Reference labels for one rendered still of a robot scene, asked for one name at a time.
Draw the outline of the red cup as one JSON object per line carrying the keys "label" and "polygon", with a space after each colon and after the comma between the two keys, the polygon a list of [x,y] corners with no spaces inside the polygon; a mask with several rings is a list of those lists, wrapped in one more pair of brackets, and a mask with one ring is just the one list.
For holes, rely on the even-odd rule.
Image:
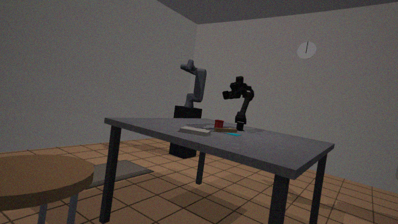
{"label": "red cup", "polygon": [[223,127],[223,122],[222,120],[215,120],[215,126],[214,128],[222,128]]}

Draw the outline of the brown wooden plank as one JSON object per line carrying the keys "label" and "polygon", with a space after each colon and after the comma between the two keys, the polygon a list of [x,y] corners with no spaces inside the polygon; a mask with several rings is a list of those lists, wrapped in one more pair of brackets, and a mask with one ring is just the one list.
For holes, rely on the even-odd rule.
{"label": "brown wooden plank", "polygon": [[215,128],[215,132],[228,132],[228,133],[237,133],[237,129],[232,128]]}

